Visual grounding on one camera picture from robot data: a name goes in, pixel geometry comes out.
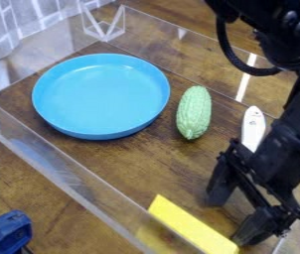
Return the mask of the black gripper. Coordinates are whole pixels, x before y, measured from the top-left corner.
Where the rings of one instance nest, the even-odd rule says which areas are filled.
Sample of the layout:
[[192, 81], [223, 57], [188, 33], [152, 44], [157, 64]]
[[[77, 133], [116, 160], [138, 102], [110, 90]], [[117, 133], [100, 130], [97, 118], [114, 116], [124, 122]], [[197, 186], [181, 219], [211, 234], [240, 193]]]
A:
[[300, 219], [294, 190], [300, 184], [300, 124], [278, 121], [252, 153], [236, 139], [219, 157], [207, 188], [209, 206], [223, 206], [240, 187], [256, 211], [241, 223], [231, 240], [256, 245], [272, 235], [287, 234]]

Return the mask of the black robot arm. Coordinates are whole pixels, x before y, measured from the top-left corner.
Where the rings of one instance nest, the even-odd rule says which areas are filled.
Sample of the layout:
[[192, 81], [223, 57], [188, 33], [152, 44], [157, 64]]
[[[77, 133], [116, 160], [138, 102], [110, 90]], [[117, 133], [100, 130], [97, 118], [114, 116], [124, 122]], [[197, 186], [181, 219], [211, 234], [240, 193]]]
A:
[[[229, 62], [243, 72], [268, 76], [290, 70], [298, 73], [284, 112], [272, 122], [271, 132], [258, 150], [251, 151], [233, 139], [219, 156], [208, 184], [208, 204], [225, 204], [232, 192], [241, 190], [255, 213], [232, 241], [255, 245], [280, 236], [300, 220], [300, 205], [294, 189], [300, 184], [300, 0], [205, 0], [217, 15], [221, 49]], [[243, 20], [254, 29], [271, 68], [244, 63], [228, 42], [225, 25]]]

